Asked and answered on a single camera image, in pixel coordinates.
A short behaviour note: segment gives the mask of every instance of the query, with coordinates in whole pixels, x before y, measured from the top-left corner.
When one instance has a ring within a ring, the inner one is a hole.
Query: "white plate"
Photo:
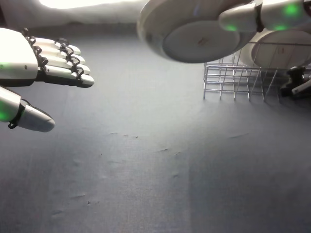
[[[251,42],[306,44],[268,45],[247,44],[241,51],[240,60],[247,66],[290,69],[308,65],[311,61],[311,35],[303,31],[268,31],[256,34]]]
[[[250,0],[150,0],[141,11],[138,34],[162,57],[210,62],[241,49],[255,33],[227,32],[218,15]]]

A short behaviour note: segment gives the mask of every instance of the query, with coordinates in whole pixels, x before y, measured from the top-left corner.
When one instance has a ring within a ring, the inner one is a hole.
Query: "robotic hand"
[[[311,22],[311,0],[253,0],[222,12],[218,21],[227,31],[284,31]]]
[[[0,121],[9,122],[10,129],[19,126],[51,131],[55,126],[51,116],[5,87],[30,86],[34,82],[91,87],[94,79],[89,76],[90,69],[80,50],[62,38],[35,38],[27,29],[19,33],[0,28],[0,35]]]

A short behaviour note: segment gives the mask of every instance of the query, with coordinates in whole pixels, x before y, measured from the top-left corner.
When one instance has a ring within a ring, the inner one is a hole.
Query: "wire basket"
[[[301,49],[308,51],[307,62],[311,58],[311,45],[306,44],[289,44],[289,43],[264,43],[250,42],[250,44],[258,44],[257,51],[252,66],[246,66],[241,62],[242,50],[224,57],[218,61],[204,64],[204,99],[207,92],[219,92],[220,98],[224,94],[230,94],[235,100],[238,95],[247,96],[251,99],[254,96],[262,97],[266,101],[268,97],[274,96],[280,99],[279,88],[289,81],[286,74],[289,66],[293,65],[293,58]],[[273,56],[268,61],[267,68],[261,68],[256,65],[256,58],[261,46],[273,46]],[[270,68],[279,53],[290,52],[286,59],[286,68]],[[311,66],[306,66],[304,77],[311,75]]]

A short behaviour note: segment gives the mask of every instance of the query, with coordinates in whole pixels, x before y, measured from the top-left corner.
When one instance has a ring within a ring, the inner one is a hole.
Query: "light fixture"
[[[40,3],[50,8],[70,9],[70,8],[95,6],[100,4],[113,4],[129,1],[137,1],[137,0],[40,0]]]

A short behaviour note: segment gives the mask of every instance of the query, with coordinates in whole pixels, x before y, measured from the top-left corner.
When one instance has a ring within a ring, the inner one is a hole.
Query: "dish rack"
[[[204,63],[204,99],[207,98],[206,93],[218,92],[220,99],[223,95],[229,94],[234,100],[236,100],[238,95],[247,96],[249,101],[251,101],[254,96],[259,96],[264,102],[271,96],[277,97],[277,99],[280,100],[279,88],[289,81],[289,76],[286,74],[287,69],[256,67],[255,61],[260,46],[263,44],[276,45],[270,65],[279,45],[294,47],[288,58],[288,64],[292,59],[295,48],[298,46],[307,46],[311,48],[311,45],[306,44],[249,43],[258,44],[252,67],[248,67],[240,61],[242,50],[218,61]],[[310,65],[306,66],[306,72],[304,74],[304,77],[309,76],[311,76]]]

